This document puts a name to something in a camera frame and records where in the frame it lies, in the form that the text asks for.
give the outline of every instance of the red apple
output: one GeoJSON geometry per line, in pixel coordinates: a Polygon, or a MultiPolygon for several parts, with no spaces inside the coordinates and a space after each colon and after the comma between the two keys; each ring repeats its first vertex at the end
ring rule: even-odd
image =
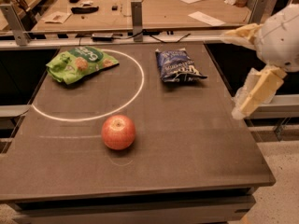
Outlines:
{"type": "Polygon", "coordinates": [[[123,150],[135,140],[135,125],[124,115],[111,116],[104,122],[101,135],[107,147],[123,150]]]}

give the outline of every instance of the gray table top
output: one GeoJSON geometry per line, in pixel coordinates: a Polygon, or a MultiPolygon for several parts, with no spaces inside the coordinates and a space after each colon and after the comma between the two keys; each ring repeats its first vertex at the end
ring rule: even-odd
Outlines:
{"type": "Polygon", "coordinates": [[[0,201],[275,183],[244,121],[232,119],[231,96],[202,43],[99,48],[120,65],[69,86],[46,76],[0,158],[0,201]],[[160,80],[155,50],[179,48],[207,79],[191,85],[160,80]],[[100,135],[114,111],[129,116],[137,132],[120,152],[105,147],[100,135]]]}

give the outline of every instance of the table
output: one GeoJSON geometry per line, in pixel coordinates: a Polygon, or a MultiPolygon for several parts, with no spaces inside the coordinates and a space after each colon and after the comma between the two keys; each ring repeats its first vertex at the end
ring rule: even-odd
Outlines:
{"type": "MultiPolygon", "coordinates": [[[[133,0],[92,0],[93,6],[99,6],[95,13],[72,15],[63,24],[50,24],[40,21],[34,31],[128,31],[132,30],[131,1],[133,0]]],[[[55,11],[71,13],[71,7],[79,7],[68,0],[57,0],[43,17],[55,11]]],[[[144,0],[142,3],[143,28],[148,30],[200,29],[210,25],[189,17],[201,11],[208,16],[226,22],[223,26],[246,24],[249,18],[247,7],[227,5],[223,0],[204,0],[192,4],[180,0],[144,0]]]]}
{"type": "Polygon", "coordinates": [[[99,48],[120,65],[70,86],[46,76],[0,159],[0,202],[21,209],[19,223],[222,222],[275,183],[201,42],[99,48]],[[179,48],[207,79],[160,80],[155,50],[179,48]],[[136,126],[121,152],[100,136],[113,111],[136,126]]]}

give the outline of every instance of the green chip bag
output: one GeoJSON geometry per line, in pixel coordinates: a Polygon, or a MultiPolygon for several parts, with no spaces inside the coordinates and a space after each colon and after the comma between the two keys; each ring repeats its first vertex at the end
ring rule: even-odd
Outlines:
{"type": "Polygon", "coordinates": [[[48,74],[58,82],[71,84],[118,63],[118,60],[100,49],[77,47],[58,54],[46,66],[48,74]]]}

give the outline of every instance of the floor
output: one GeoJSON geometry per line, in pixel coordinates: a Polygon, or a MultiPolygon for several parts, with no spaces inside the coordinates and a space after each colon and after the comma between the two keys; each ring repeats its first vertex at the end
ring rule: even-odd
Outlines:
{"type": "MultiPolygon", "coordinates": [[[[277,183],[259,188],[256,204],[240,220],[229,224],[297,224],[299,223],[299,125],[287,125],[281,141],[273,127],[249,128],[268,162],[277,183]]],[[[0,204],[0,224],[16,224],[15,211],[0,204]]]]}

